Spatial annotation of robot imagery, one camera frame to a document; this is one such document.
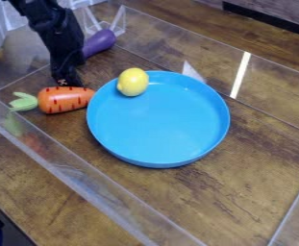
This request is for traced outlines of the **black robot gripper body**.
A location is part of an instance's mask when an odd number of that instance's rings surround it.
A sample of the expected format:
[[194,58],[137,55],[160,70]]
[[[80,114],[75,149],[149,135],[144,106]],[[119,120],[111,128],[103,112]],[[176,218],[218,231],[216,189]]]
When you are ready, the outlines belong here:
[[71,9],[56,0],[6,0],[29,28],[37,33],[49,50],[49,64],[53,72],[69,72],[84,63],[83,30]]

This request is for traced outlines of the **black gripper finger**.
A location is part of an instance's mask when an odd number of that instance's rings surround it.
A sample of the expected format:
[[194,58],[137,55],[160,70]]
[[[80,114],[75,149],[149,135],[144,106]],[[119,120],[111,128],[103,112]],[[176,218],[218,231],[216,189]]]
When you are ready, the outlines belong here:
[[53,65],[51,67],[51,76],[59,86],[83,87],[83,81],[73,65],[61,67]]

